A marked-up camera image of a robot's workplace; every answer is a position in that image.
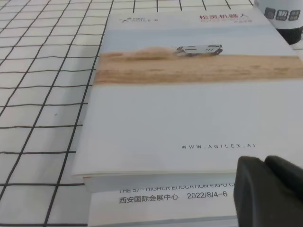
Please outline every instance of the table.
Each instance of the table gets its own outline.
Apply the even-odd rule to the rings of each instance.
[[[250,0],[0,1],[0,226],[86,226],[71,165],[109,13],[251,8]],[[293,46],[303,56],[303,42]]]

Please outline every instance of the stack of brochures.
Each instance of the stack of brochures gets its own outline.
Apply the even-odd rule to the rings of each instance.
[[[240,156],[303,166],[302,78],[258,9],[110,15],[72,172],[89,226],[237,226]]]

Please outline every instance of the white cup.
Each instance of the white cup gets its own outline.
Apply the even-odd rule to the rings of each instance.
[[[257,7],[283,38],[294,44],[303,31],[303,0],[255,0]]]

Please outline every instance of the desert sand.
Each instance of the desert sand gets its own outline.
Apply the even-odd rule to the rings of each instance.
[[[176,56],[173,50],[150,48],[100,56],[94,84],[167,84],[303,78],[297,56]]]

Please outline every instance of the black object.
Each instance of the black object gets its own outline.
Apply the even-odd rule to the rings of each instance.
[[[301,40],[303,27],[293,29],[277,29],[277,31],[288,42],[289,45],[292,45]]]
[[[280,157],[240,157],[233,196],[239,227],[303,227],[303,170]]]

